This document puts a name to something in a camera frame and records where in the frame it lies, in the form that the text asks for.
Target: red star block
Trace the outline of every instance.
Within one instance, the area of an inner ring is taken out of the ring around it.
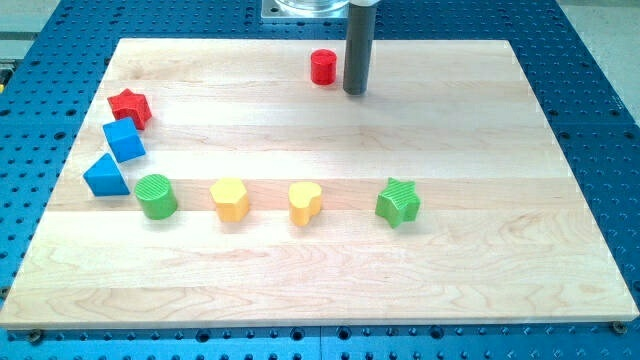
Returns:
[[[147,121],[151,118],[151,110],[147,98],[143,94],[136,94],[129,89],[124,89],[120,95],[107,98],[107,101],[109,101],[113,117],[116,120],[130,117],[138,130],[144,130]]]

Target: green block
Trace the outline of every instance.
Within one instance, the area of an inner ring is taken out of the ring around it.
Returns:
[[[405,221],[415,221],[420,209],[415,181],[402,182],[389,178],[387,187],[378,194],[376,215],[387,219],[392,228]]]
[[[135,188],[136,198],[144,214],[151,220],[168,218],[178,208],[171,182],[163,175],[147,175]]]

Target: gray cylinder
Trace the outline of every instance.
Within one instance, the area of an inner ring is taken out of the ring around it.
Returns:
[[[371,6],[349,4],[342,88],[351,95],[367,91],[377,7],[377,2]]]

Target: wooden board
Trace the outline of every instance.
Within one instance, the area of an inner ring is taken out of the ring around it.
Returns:
[[[340,41],[125,39],[88,111],[1,313],[22,328],[631,320],[638,310],[503,41],[380,41],[369,92],[308,80]],[[339,78],[342,66],[338,69]],[[106,98],[147,94],[148,155],[180,210],[93,198]],[[221,224],[208,187],[240,177]],[[375,216],[387,177],[417,181],[415,223]],[[324,188],[306,228],[295,180]]]

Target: red cylinder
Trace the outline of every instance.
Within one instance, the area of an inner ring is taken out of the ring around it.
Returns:
[[[327,49],[311,54],[311,81],[318,85],[329,85],[336,81],[336,53]]]

